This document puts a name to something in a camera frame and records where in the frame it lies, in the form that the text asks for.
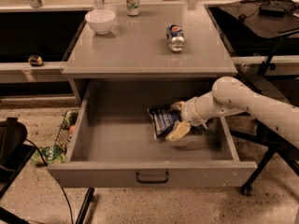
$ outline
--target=can lid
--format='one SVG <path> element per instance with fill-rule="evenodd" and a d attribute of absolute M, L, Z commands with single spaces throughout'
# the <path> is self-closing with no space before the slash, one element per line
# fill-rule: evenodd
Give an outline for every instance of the can lid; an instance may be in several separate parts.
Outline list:
<path fill-rule="evenodd" d="M 173 37 L 169 41 L 169 48 L 174 52 L 182 51 L 185 43 L 185 38 L 182 36 Z"/>

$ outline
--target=caster wheel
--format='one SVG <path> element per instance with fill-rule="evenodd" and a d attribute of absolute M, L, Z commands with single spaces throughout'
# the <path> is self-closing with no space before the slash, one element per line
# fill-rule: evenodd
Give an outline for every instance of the caster wheel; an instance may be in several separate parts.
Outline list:
<path fill-rule="evenodd" d="M 241 194 L 243 196 L 247 196 L 247 197 L 252 196 L 252 194 L 253 194 L 252 186 L 251 185 L 243 185 L 241 187 Z"/>

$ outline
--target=blue can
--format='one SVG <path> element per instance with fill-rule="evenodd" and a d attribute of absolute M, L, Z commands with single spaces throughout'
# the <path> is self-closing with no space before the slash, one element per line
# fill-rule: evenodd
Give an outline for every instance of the blue can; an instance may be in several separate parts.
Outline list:
<path fill-rule="evenodd" d="M 178 25 L 170 25 L 166 29 L 166 37 L 168 41 L 168 47 L 174 52 L 180 52 L 183 50 L 185 37 L 183 31 Z"/>

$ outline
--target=soda can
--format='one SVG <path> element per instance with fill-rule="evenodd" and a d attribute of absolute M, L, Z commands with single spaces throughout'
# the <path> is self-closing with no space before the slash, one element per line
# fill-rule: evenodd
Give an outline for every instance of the soda can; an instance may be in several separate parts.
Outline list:
<path fill-rule="evenodd" d="M 183 50 L 185 37 L 183 31 L 178 25 L 170 25 L 166 29 L 166 37 L 168 41 L 168 47 L 174 52 L 180 52 Z"/>
<path fill-rule="evenodd" d="M 127 0 L 127 14 L 137 16 L 140 13 L 139 0 Z"/>

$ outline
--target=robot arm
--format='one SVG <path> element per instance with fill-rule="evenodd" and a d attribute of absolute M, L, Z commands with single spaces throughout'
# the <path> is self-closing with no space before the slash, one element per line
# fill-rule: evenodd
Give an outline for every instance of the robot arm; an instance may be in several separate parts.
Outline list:
<path fill-rule="evenodd" d="M 211 118 L 247 112 L 299 148 L 299 108 L 258 94 L 233 77 L 219 78 L 209 93 L 174 103 L 172 108 L 180 110 L 182 122 L 175 125 L 167 141 L 179 140 L 191 126 Z"/>

